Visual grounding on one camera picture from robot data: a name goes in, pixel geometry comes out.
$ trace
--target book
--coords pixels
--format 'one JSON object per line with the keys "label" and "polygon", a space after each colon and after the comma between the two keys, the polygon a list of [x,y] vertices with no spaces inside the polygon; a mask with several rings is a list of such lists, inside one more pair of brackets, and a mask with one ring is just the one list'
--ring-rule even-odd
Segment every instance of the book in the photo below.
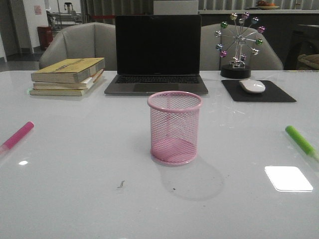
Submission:
{"label": "book", "polygon": [[79,83],[54,83],[54,82],[34,82],[34,90],[84,90],[89,89],[99,76],[103,73],[103,69],[99,70],[95,75],[81,81]]}
{"label": "book", "polygon": [[83,96],[100,79],[102,73],[103,70],[99,71],[99,73],[95,74],[93,77],[89,77],[87,80],[90,81],[93,79],[93,81],[83,89],[30,89],[29,94],[31,96]]}
{"label": "book", "polygon": [[31,73],[34,82],[79,83],[105,68],[105,58],[65,59]]}

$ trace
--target mesh pattern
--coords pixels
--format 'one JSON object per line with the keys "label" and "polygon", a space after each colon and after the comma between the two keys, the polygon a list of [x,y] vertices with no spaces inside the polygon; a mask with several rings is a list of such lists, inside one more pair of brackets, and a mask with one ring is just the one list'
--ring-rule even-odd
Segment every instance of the mesh pattern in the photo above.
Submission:
{"label": "mesh pattern", "polygon": [[163,92],[150,96],[151,154],[166,164],[184,164],[197,154],[199,96]]}

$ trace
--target red trash bin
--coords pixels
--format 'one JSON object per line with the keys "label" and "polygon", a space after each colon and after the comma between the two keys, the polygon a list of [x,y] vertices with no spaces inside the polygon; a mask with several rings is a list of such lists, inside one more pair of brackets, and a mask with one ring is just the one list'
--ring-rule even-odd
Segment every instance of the red trash bin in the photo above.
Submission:
{"label": "red trash bin", "polygon": [[52,28],[50,26],[38,26],[38,35],[41,50],[45,50],[53,41]]}

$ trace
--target mouse pad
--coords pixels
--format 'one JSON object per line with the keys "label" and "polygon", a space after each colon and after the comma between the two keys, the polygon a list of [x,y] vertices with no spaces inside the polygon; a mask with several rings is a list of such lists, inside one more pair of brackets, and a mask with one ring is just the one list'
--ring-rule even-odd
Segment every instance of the mouse pad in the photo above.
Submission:
{"label": "mouse pad", "polygon": [[266,89],[263,93],[247,93],[241,88],[239,80],[222,80],[234,101],[240,102],[296,102],[294,98],[271,81],[261,81]]}

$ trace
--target laptop screen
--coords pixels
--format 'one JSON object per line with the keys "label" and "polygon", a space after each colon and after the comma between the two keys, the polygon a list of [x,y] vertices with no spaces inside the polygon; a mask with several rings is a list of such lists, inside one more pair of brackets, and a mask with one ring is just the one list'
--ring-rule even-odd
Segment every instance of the laptop screen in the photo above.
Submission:
{"label": "laptop screen", "polygon": [[200,15],[117,16],[118,74],[198,74],[200,30]]}

